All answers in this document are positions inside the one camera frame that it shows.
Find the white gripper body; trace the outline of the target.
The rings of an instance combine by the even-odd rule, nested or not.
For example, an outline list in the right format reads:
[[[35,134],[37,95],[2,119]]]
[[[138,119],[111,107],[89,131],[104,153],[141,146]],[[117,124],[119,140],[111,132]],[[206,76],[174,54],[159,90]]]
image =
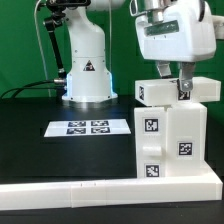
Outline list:
[[[205,0],[134,0],[134,16],[144,59],[196,62],[214,56],[212,14]]]

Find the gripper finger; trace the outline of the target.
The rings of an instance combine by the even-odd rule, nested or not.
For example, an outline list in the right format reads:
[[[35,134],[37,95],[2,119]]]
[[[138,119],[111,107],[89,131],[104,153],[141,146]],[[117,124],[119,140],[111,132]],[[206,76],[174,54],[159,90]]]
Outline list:
[[[179,63],[178,89],[182,92],[189,92],[193,89],[193,75],[195,71],[194,62]]]
[[[171,70],[170,70],[170,63],[167,61],[157,61],[156,67],[158,70],[158,73],[162,79],[171,78]]]

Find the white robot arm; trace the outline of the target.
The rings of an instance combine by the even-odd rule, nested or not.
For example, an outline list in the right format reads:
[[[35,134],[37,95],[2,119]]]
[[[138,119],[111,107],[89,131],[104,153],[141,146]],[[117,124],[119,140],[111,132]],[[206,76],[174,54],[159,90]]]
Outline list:
[[[117,98],[112,75],[106,68],[104,31],[87,18],[86,7],[65,10],[70,36],[72,67],[62,99],[81,104]],[[177,86],[193,89],[195,63],[210,59],[216,50],[210,7],[205,0],[131,0],[130,14],[142,56],[154,60],[160,76],[171,76],[169,63],[180,64]]]

